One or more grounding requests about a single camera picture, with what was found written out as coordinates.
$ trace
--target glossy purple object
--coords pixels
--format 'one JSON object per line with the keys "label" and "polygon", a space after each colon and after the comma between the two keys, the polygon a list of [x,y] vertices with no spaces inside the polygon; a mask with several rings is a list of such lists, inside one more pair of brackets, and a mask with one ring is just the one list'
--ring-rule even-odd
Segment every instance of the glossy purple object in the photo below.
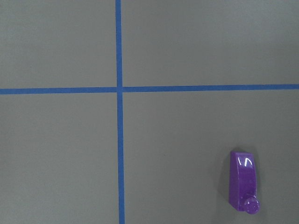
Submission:
{"label": "glossy purple object", "polygon": [[237,211],[255,214],[260,209],[256,199],[256,169],[251,153],[230,153],[229,203]]}

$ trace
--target horizontal blue line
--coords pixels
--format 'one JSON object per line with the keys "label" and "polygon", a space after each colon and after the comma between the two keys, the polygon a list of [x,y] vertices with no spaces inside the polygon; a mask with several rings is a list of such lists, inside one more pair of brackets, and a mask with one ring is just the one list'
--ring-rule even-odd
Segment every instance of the horizontal blue line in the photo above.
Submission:
{"label": "horizontal blue line", "polygon": [[131,86],[123,92],[181,92],[181,91],[241,91],[241,90],[298,90],[299,84],[266,85],[179,85],[179,86]]}
{"label": "horizontal blue line", "polygon": [[0,89],[0,95],[117,92],[116,87]]}

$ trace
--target purple toy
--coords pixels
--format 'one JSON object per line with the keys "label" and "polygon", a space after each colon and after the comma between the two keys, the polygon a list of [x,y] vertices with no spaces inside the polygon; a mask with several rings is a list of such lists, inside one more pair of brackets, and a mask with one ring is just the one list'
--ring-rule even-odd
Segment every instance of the purple toy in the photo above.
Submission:
{"label": "purple toy", "polygon": [[251,153],[230,153],[229,203],[237,211],[255,214],[260,209],[256,199],[256,169]]}

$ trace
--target purple rectangular block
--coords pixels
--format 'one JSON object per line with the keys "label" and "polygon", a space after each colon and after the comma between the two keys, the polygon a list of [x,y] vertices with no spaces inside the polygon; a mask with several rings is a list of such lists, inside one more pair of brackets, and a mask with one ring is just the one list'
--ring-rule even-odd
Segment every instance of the purple rectangular block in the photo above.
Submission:
{"label": "purple rectangular block", "polygon": [[237,211],[255,214],[260,205],[256,199],[256,169],[251,153],[230,153],[229,203]]}

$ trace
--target gray floor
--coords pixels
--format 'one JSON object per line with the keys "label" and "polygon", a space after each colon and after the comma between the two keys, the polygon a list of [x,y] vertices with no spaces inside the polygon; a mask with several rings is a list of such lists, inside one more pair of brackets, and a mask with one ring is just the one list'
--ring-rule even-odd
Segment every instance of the gray floor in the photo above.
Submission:
{"label": "gray floor", "polygon": [[[0,88],[116,86],[114,0],[0,0]],[[299,83],[299,2],[122,2],[124,86]],[[124,93],[127,224],[299,220],[299,91]],[[2,224],[116,224],[115,93],[0,95]],[[252,152],[261,210],[228,203]]]}

